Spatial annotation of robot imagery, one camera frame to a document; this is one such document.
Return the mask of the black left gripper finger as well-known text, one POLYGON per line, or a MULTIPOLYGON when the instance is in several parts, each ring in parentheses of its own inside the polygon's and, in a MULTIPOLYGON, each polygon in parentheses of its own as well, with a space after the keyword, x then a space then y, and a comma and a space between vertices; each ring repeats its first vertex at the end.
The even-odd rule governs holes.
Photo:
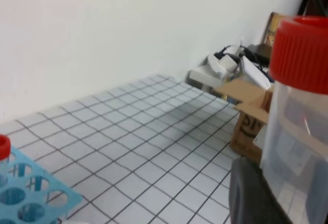
POLYGON ((231 223, 291 223, 273 196, 262 170, 247 158, 231 167, 229 186, 231 223))

